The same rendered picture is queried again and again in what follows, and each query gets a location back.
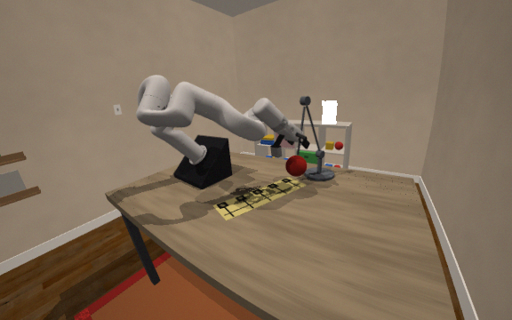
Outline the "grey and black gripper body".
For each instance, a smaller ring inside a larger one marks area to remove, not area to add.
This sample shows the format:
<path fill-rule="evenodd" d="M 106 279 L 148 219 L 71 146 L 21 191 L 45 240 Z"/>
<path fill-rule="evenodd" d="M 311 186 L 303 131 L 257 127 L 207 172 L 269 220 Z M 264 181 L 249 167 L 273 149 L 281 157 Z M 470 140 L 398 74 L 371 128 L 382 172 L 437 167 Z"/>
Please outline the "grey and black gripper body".
<path fill-rule="evenodd" d="M 299 142 L 298 137 L 296 136 L 296 132 L 300 133 L 302 135 L 303 135 L 303 132 L 296 125 L 294 125 L 293 123 L 288 121 L 288 119 L 287 119 L 287 123 L 288 123 L 288 125 L 286 125 L 285 128 L 283 128 L 283 130 L 277 132 L 277 134 L 284 135 L 285 140 Z"/>

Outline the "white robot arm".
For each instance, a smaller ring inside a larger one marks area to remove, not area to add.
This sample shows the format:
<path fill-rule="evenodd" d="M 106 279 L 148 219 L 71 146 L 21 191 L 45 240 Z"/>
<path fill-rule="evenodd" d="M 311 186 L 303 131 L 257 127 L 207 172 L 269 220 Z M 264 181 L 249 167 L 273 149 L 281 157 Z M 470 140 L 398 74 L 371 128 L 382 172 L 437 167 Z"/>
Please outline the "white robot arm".
<path fill-rule="evenodd" d="M 251 109 L 241 114 L 221 97 L 188 82 L 179 83 L 171 94 L 168 80 L 159 75 L 150 76 L 141 83 L 137 101 L 138 120 L 149 125 L 152 134 L 189 158 L 191 164 L 198 164 L 204 159 L 206 147 L 200 147 L 186 133 L 174 131 L 173 127 L 190 126 L 194 114 L 213 120 L 235 135 L 251 141 L 261 140 L 265 136 L 266 128 L 262 122 L 274 132 L 288 125 L 287 118 L 266 98 L 258 100 Z"/>

